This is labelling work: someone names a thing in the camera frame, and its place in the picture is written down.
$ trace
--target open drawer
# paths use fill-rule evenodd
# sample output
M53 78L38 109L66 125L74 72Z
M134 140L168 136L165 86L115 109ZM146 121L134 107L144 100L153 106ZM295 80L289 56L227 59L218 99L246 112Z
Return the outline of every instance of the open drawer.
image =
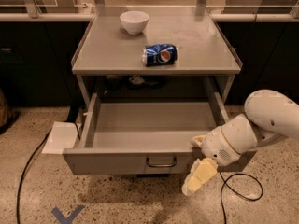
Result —
M214 103L220 102L208 84ZM95 92L81 140L64 149L64 157L76 175L188 173L201 156L190 140L217 126L211 108L221 104L209 100L102 103Z

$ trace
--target power cord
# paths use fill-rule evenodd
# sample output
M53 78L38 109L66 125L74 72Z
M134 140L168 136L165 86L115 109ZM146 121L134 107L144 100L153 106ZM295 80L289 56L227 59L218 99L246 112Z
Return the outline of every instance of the power cord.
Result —
M81 139L80 133L79 133L79 128L78 125L76 124L76 119L78 116L78 111L79 111L79 106L78 105L71 105L69 112L68 112L68 116L65 122L70 122L73 123L77 129L77 135L78 135L78 139Z
M21 179L20 179L20 183L19 183L19 187L18 187L18 193L17 193L17 207L16 207L16 215L17 215L17 223L20 224L20 196L21 196L21 186L22 186L22 182L23 179L25 177L25 174L27 172L28 166L31 162L31 159L35 156L35 154L37 153L37 151L44 145L45 141L47 140L50 131L46 134L45 138L43 139L43 141L37 146L36 150L33 152L33 154L30 156L28 162L26 163L22 174L21 174Z
M223 180L223 185L222 185L222 187L221 187L221 207L222 207L223 216L224 216L224 224L226 224L226 223L227 223L227 222L226 222L226 221L227 221L227 220L226 220L226 213L225 213L225 208L224 208L224 204L223 204L223 189L224 189L224 187L227 186L227 187L228 187L228 188L229 188L235 195L237 195L239 198L242 198L242 199L244 199L244 200L246 200L246 201L250 201L250 202L256 202L256 201L260 200L260 199L262 198L262 196L263 196L263 186L262 186L262 184L260 183L260 181L259 181L257 178L255 178L254 176L252 176L252 175L236 173L236 174L230 175L228 178L224 179L222 173L219 173L219 174L221 175L221 179ZM248 197L246 197L246 196L240 194L240 193L237 192L236 190L234 190L231 186L229 186L229 185L227 184L227 182L228 182L230 179L232 179L234 176L237 176L237 175L247 176L247 177L250 177L251 179L253 179L254 181L256 181L256 182L259 184L260 188L261 188L261 194L260 194L260 196L257 197L257 198L248 198Z

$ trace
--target white bowl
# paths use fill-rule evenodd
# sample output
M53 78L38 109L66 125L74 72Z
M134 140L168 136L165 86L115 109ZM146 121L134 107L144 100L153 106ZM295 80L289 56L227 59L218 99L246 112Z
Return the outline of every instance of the white bowl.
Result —
M127 11L120 15L123 28L131 35L141 34L148 24L149 17L142 11Z

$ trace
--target pepsi can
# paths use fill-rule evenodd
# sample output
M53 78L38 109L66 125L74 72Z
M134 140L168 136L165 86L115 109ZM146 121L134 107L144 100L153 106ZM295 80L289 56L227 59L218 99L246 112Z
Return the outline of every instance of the pepsi can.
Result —
M174 64L177 58L177 48L172 44L156 44L143 48L142 63L147 67Z

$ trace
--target gray cabinet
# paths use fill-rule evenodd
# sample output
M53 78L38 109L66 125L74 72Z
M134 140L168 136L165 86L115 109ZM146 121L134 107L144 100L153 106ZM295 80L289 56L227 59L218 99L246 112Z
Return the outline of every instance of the gray cabinet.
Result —
M129 35L119 16L127 10L149 14L141 35ZM187 173L201 157L190 139L228 121L219 88L240 67L200 6L100 7L76 53L76 74L88 107L81 140L64 149L74 174ZM145 67L142 48L178 46L174 65ZM165 76L160 89L108 91L103 76ZM88 81L95 80L94 89Z

